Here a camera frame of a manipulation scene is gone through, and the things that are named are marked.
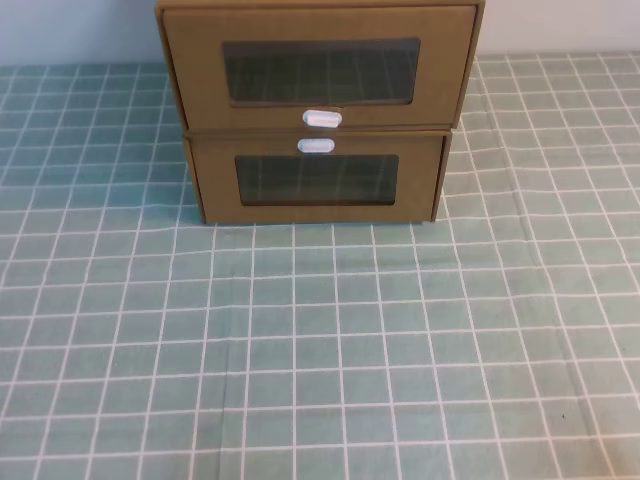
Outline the brown cardboard drawer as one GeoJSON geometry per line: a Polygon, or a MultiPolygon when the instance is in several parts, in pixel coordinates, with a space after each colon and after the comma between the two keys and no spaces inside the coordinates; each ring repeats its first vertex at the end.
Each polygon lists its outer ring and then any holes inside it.
{"type": "Polygon", "coordinates": [[[481,1],[160,1],[156,18],[185,128],[454,127],[481,1]]]}
{"type": "Polygon", "coordinates": [[[218,224],[414,223],[437,213],[446,131],[193,134],[187,161],[203,219],[218,224]],[[328,154],[297,142],[330,138],[328,154]]]}

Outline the brown cardboard shoebox shell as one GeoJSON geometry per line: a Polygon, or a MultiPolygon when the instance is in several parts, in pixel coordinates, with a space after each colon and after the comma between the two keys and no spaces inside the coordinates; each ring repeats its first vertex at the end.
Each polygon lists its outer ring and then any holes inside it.
{"type": "Polygon", "coordinates": [[[160,1],[202,217],[436,218],[484,3],[160,1]]]}

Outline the cyan checkered tablecloth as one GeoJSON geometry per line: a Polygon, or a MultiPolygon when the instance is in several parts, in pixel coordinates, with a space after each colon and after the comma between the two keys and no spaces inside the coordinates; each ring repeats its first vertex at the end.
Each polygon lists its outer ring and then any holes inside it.
{"type": "Polygon", "coordinates": [[[163,65],[1,70],[5,479],[635,479],[639,56],[479,57],[434,223],[202,224],[163,65]]]}

